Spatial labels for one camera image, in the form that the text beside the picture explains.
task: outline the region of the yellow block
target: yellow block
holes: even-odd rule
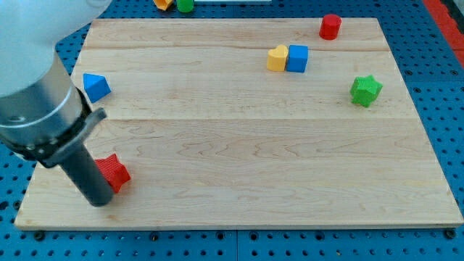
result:
[[[287,46],[279,45],[268,51],[268,69],[275,72],[283,72],[289,56]]]
[[[174,0],[153,0],[154,4],[163,11],[166,11],[171,4],[173,4]]]

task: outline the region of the green star block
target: green star block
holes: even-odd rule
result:
[[[351,102],[369,107],[370,103],[377,99],[382,86],[382,83],[376,81],[372,75],[368,77],[356,77],[351,91],[349,91],[353,96]]]

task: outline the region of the metal cylinder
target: metal cylinder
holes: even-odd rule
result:
[[[0,97],[0,136],[11,144],[52,143],[82,112],[79,93],[55,54],[50,70],[37,82]]]
[[[111,201],[113,190],[83,144],[77,146],[59,165],[90,204],[100,207]]]

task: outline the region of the blue triangular block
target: blue triangular block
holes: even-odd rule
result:
[[[111,92],[107,79],[101,75],[84,73],[84,90],[91,103],[97,102]]]

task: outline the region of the green block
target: green block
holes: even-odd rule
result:
[[[194,0],[177,0],[179,12],[191,12],[194,9]]]
[[[349,91],[353,96],[351,102],[369,107],[370,103],[377,99],[382,87],[382,83],[376,81],[372,75],[367,77],[356,77]]]

